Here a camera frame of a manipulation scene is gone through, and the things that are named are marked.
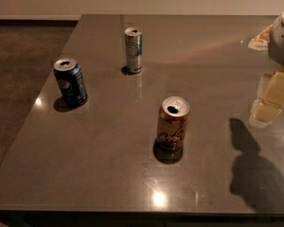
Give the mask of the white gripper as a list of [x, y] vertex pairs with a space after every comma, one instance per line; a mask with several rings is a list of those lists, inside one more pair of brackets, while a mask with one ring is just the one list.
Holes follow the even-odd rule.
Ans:
[[[284, 65], [284, 10], [248, 44], [256, 50], [269, 50], [272, 60]], [[251, 108], [252, 123], [272, 123], [284, 109], [284, 68], [264, 74], [259, 81], [257, 98]]]

